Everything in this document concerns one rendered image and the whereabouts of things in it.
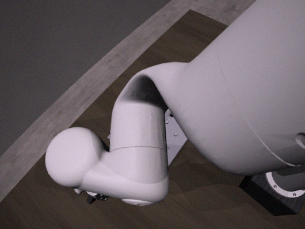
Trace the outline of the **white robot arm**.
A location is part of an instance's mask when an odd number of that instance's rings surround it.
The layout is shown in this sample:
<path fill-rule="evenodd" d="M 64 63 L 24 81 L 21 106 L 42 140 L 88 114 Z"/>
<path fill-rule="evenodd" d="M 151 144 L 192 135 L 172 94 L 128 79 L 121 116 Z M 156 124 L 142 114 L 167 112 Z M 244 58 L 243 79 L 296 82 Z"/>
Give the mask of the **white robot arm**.
<path fill-rule="evenodd" d="M 189 63 L 136 73 L 112 111 L 110 147 L 72 127 L 47 148 L 59 185 L 153 205 L 169 193 L 165 113 L 218 169 L 265 173 L 286 198 L 305 193 L 305 0 L 256 0 Z"/>

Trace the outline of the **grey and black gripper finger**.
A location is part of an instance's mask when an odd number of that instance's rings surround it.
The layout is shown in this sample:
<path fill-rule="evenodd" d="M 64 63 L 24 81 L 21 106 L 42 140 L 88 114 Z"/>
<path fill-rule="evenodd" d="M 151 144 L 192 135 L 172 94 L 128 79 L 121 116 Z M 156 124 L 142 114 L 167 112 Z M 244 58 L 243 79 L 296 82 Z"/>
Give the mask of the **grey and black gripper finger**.
<path fill-rule="evenodd" d="M 89 204 L 91 204 L 91 203 L 93 203 L 95 200 L 96 200 L 96 199 L 95 199 L 94 197 L 92 197 L 92 196 L 89 195 L 86 201 L 87 201 Z"/>

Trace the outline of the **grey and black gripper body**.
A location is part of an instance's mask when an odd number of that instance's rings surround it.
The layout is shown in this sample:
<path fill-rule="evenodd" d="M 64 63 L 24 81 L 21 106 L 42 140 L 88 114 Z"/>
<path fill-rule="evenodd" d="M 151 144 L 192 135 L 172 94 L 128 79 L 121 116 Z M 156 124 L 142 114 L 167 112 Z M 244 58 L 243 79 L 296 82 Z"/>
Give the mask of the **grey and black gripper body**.
<path fill-rule="evenodd" d="M 105 201 L 110 198 L 108 196 L 104 196 L 104 195 L 100 195 L 100 194 L 96 194 L 96 193 L 92 193 L 92 192 L 87 192 L 87 193 L 89 195 L 91 195 L 92 197 L 94 197 L 95 199 L 101 200 L 101 201 Z"/>

